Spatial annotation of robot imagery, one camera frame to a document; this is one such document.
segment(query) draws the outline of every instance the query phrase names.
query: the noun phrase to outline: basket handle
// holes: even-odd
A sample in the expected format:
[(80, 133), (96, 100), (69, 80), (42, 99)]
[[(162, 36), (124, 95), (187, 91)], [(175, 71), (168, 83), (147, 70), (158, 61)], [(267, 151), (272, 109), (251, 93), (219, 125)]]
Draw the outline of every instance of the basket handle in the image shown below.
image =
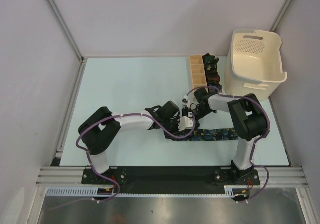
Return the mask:
[(256, 35), (244, 35), (243, 38), (247, 39), (255, 39), (255, 40), (260, 40), (262, 41), (264, 38), (261, 36), (256, 36)]
[(255, 84), (251, 84), (251, 83), (245, 83), (245, 84), (243, 84), (243, 86), (245, 88), (251, 88), (251, 89), (262, 90), (262, 91), (265, 91), (269, 88), (268, 85), (264, 85), (264, 84), (255, 85)]

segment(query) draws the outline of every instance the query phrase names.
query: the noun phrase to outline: cable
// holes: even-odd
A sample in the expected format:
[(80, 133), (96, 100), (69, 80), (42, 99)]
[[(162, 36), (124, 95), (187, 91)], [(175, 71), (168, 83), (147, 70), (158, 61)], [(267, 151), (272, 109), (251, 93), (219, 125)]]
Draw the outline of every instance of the cable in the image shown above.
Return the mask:
[(264, 189), (266, 189), (266, 187), (267, 187), (267, 185), (268, 185), (268, 182), (269, 182), (269, 178), (270, 178), (269, 170), (268, 170), (265, 166), (263, 166), (263, 165), (256, 165), (256, 164), (254, 164), (253, 161), (252, 161), (252, 159), (253, 159), (253, 157), (254, 157), (255, 150), (256, 150), (257, 142), (260, 141), (261, 139), (266, 138), (266, 137), (269, 135), (269, 133), (270, 133), (270, 119), (269, 119), (269, 117), (268, 117), (268, 114), (266, 113), (266, 111), (264, 110), (264, 108), (263, 108), (258, 102), (256, 102), (255, 100), (252, 100), (251, 98), (249, 98), (249, 97), (247, 97), (247, 96), (221, 94), (221, 90), (220, 90), (219, 88), (215, 87), (215, 86), (200, 86), (200, 87), (196, 87), (196, 88), (192, 89), (191, 91), (189, 91), (188, 94), (187, 94), (187, 96), (188, 96), (190, 93), (192, 93), (194, 90), (201, 89), (201, 88), (215, 89), (215, 90), (217, 91), (217, 94), (218, 94), (220, 97), (224, 97), (224, 98), (234, 98), (234, 99), (245, 99), (245, 100), (253, 103), (255, 106), (257, 106), (257, 107), (262, 111), (262, 113), (263, 113), (263, 116), (264, 116), (264, 118), (265, 118), (265, 120), (266, 120), (266, 132), (265, 132), (262, 136), (258, 137), (257, 139), (255, 139), (255, 140), (253, 141), (253, 146), (252, 146), (252, 149), (251, 149), (249, 161), (250, 161), (251, 165), (252, 165), (253, 167), (255, 167), (255, 168), (263, 168), (263, 169), (265, 169), (265, 171), (266, 171), (266, 180), (265, 180), (265, 184), (263, 185), (262, 189), (261, 189), (256, 195), (254, 195), (254, 196), (252, 196), (252, 197), (249, 198), (249, 200), (254, 199), (254, 198), (256, 198), (257, 196), (259, 196)]
[[(191, 130), (188, 134), (186, 134), (185, 136), (176, 136), (176, 135), (170, 133), (168, 130), (166, 130), (165, 127), (162, 126), (162, 125), (161, 125), (156, 119), (154, 119), (152, 116), (147, 115), (147, 114), (142, 114), (142, 115), (141, 115), (141, 113), (130, 113), (130, 114), (115, 115), (115, 116), (106, 117), (106, 118), (104, 118), (104, 119), (96, 122), (95, 124), (91, 125), (90, 127), (88, 127), (88, 128), (87, 128), (84, 132), (82, 132), (81, 135), (78, 137), (78, 139), (77, 139), (76, 142), (75, 142), (75, 145), (76, 145), (77, 148), (79, 148), (79, 149), (81, 149), (81, 150), (83, 150), (83, 151), (86, 152), (86, 157), (87, 157), (87, 159), (88, 159), (88, 161), (89, 161), (89, 165), (91, 166), (92, 171), (93, 171), (98, 177), (114, 183), (114, 185), (116, 185), (117, 188), (118, 188), (118, 191), (116, 192), (116, 194), (108, 197), (108, 198), (105, 199), (105, 200), (98, 200), (98, 201), (97, 201), (98, 204), (99, 204), (99, 203), (104, 203), (104, 202), (110, 201), (110, 200), (112, 200), (113, 198), (115, 198), (117, 195), (119, 195), (119, 193), (120, 193), (120, 191), (121, 191), (121, 187), (120, 187), (119, 183), (118, 183), (116, 180), (114, 180), (114, 179), (112, 179), (112, 178), (108, 178), (108, 177), (106, 177), (106, 176), (104, 176), (104, 175), (101, 175), (100, 173), (97, 172), (97, 170), (95, 169), (95, 167), (94, 167), (94, 165), (93, 165), (93, 163), (92, 163), (92, 160), (91, 160), (91, 158), (90, 158), (89, 150), (88, 150), (87, 148), (83, 147), (83, 146), (80, 146), (80, 145), (79, 145), (79, 142), (80, 142), (80, 140), (85, 136), (85, 134), (87, 134), (90, 130), (92, 130), (92, 129), (95, 128), (96, 126), (99, 126), (101, 123), (104, 123), (104, 122), (106, 122), (106, 121), (109, 121), (109, 120), (115, 119), (115, 118), (133, 117), (133, 116), (143, 116), (143, 117), (146, 117), (146, 118), (151, 119), (151, 120), (154, 121), (165, 133), (167, 133), (169, 136), (171, 136), (171, 137), (173, 137), (173, 138), (175, 138), (175, 139), (185, 139), (185, 138), (187, 138), (188, 136), (190, 136), (190, 135), (194, 132), (194, 130), (195, 130), (195, 128), (196, 128), (196, 118), (195, 118), (195, 116), (192, 114), (192, 119), (193, 119), (193, 127), (192, 127), (192, 130)], [(81, 198), (81, 199), (78, 199), (78, 200), (73, 200), (73, 201), (71, 201), (71, 202), (68, 202), (68, 203), (65, 203), (65, 204), (62, 204), (62, 205), (59, 205), (59, 206), (50, 208), (49, 211), (54, 211), (54, 210), (57, 210), (57, 209), (59, 209), (59, 208), (63, 208), (63, 207), (66, 207), (66, 206), (68, 206), (68, 205), (71, 205), (71, 204), (74, 204), (74, 203), (77, 203), (77, 202), (82, 202), (82, 201), (95, 201), (95, 200), (94, 200), (94, 198)]]
[(248, 182), (249, 191), (252, 190), (254, 188), (254, 183), (252, 182), (252, 180), (250, 178), (248, 178), (246, 181)]

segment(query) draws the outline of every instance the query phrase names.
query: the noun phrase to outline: wooden organizer tray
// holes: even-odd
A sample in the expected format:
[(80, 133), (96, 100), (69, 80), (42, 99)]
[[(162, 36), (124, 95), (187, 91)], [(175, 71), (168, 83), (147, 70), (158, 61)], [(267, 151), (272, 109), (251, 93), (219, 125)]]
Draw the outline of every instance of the wooden organizer tray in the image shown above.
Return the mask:
[(207, 79), (205, 73), (204, 60), (202, 55), (190, 55), (190, 73), (192, 80), (192, 88), (207, 87)]

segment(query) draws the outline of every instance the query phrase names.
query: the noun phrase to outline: light blue table surface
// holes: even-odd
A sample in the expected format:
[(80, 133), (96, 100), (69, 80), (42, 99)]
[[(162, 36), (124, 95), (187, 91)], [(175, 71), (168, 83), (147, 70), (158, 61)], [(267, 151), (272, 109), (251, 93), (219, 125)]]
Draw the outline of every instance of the light blue table surface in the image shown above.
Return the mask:
[[(226, 57), (218, 72), (225, 85)], [(125, 114), (173, 101), (180, 108), (191, 89), (188, 57), (90, 58), (87, 60), (61, 166), (86, 166), (86, 154), (77, 149), (78, 128), (100, 107)], [(288, 166), (286, 151), (269, 100), (261, 102), (271, 121), (270, 134), (258, 143), (257, 165)], [(200, 121), (202, 129), (232, 128), (231, 116), (218, 111)], [(237, 140), (175, 142), (162, 130), (136, 130), (118, 134), (107, 150), (110, 166), (229, 166)]]

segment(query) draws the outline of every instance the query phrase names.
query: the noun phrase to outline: colorful fabric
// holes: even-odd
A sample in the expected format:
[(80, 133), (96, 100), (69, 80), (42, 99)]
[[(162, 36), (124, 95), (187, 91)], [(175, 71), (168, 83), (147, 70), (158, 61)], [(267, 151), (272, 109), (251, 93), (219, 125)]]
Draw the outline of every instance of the colorful fabric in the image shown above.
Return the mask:
[(185, 139), (172, 139), (175, 142), (212, 142), (238, 140), (239, 136), (234, 128), (206, 130), (198, 129)]

